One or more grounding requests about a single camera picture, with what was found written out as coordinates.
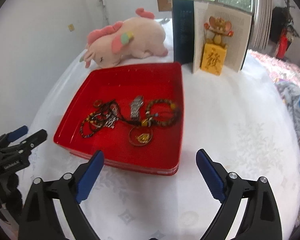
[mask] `jewelry pile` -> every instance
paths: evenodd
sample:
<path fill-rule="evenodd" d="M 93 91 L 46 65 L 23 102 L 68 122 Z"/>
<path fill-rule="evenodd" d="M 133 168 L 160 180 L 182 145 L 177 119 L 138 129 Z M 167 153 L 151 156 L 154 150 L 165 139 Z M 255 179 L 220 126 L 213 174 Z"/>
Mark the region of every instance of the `jewelry pile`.
<path fill-rule="evenodd" d="M 180 115 L 180 110 L 177 105 L 169 99 L 155 99 L 148 103 L 146 106 L 146 118 L 141 120 L 139 110 L 143 106 L 143 97 L 137 96 L 130 104 L 130 120 L 127 120 L 122 114 L 118 103 L 115 100 L 103 103 L 101 100 L 97 100 L 93 103 L 96 110 L 90 113 L 81 123 L 80 134 L 83 138 L 89 138 L 103 127 L 114 128 L 115 122 L 121 120 L 125 123 L 131 124 L 134 127 L 129 132 L 129 142 L 134 146 L 147 145 L 153 136 L 151 126 L 168 127 L 175 124 Z M 170 107 L 170 114 L 172 117 L 159 121 L 157 117 L 160 113 L 151 114 L 151 108 L 155 104 L 167 104 Z M 83 127 L 88 124 L 91 133 L 84 134 Z"/>

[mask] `metal bolt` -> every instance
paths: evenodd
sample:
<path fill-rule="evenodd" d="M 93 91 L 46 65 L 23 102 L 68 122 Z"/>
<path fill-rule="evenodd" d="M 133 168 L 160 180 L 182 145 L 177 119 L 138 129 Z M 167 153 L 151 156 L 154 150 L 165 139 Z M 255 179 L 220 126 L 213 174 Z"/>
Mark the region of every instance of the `metal bolt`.
<path fill-rule="evenodd" d="M 231 179 L 236 179 L 236 178 L 238 177 L 238 175 L 237 175 L 235 172 L 230 172 L 230 173 L 229 173 L 229 177 L 230 177 Z"/>
<path fill-rule="evenodd" d="M 72 178 L 72 174 L 71 173 L 66 173 L 65 175 L 63 175 L 64 179 L 71 179 Z"/>
<path fill-rule="evenodd" d="M 36 178 L 34 179 L 33 183 L 34 184 L 39 184 L 41 182 L 41 179 L 40 178 Z"/>
<path fill-rule="evenodd" d="M 268 180 L 267 180 L 266 177 L 261 177 L 260 180 L 261 180 L 261 182 L 263 182 L 263 183 L 267 183 L 267 182 L 268 182 Z"/>

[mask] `table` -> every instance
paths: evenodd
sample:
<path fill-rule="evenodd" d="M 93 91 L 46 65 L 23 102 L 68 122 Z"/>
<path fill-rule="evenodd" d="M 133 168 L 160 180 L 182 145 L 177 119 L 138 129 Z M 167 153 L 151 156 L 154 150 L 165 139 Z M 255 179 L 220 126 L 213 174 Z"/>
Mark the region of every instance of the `table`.
<path fill-rule="evenodd" d="M 165 58 L 129 59 L 123 64 L 173 60 L 172 25 L 164 25 Z M 53 143 L 53 135 L 77 89 L 96 68 L 72 62 L 39 109 L 29 134 L 48 132 L 45 143 L 33 150 L 31 165 L 20 171 L 19 189 L 26 194 L 33 179 L 59 179 L 74 172 L 86 160 Z M 247 54 L 243 70 L 224 68 L 217 77 L 183 65 L 184 131 L 178 172 L 155 176 L 105 166 L 89 198 L 81 203 L 101 240 L 198 240 L 217 213 L 213 199 L 195 164 L 197 150 L 204 148 L 213 161 L 243 179 L 266 176 L 277 201 L 283 239 L 289 238 L 300 205 L 300 152 L 292 121 L 275 86 L 263 67 Z M 61 211 L 56 210 L 65 236 L 74 239 Z M 246 201 L 227 239 L 235 237 Z"/>

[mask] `book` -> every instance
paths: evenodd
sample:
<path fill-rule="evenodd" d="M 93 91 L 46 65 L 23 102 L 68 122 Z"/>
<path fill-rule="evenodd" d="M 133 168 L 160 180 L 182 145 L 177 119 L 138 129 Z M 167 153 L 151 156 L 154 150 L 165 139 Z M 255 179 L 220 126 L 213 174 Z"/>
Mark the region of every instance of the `book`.
<path fill-rule="evenodd" d="M 172 0 L 174 60 L 181 64 L 193 62 L 193 73 L 200 68 L 205 40 L 213 37 L 204 29 L 210 16 L 231 21 L 234 35 L 223 37 L 229 45 L 224 65 L 241 70 L 251 36 L 252 14 L 203 0 Z"/>

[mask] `book page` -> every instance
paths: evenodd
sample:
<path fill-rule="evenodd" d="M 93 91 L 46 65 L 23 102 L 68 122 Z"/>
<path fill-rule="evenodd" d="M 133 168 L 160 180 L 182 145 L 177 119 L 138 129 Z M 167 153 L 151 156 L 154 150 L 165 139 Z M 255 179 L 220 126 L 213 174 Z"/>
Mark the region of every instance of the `book page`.
<path fill-rule="evenodd" d="M 196 72 L 201 65 L 203 45 L 205 41 L 204 23 L 209 20 L 206 11 L 208 9 L 208 2 L 195 1 L 194 2 L 194 58 L 192 65 L 192 73 Z"/>
<path fill-rule="evenodd" d="M 222 36 L 223 42 L 228 44 L 224 65 L 239 71 L 248 48 L 252 15 L 216 4 L 209 4 L 206 13 L 209 17 L 223 18 L 225 21 L 231 22 L 231 30 L 234 32 L 234 35 L 232 37 Z M 208 31 L 207 37 L 213 37 L 213 33 Z"/>

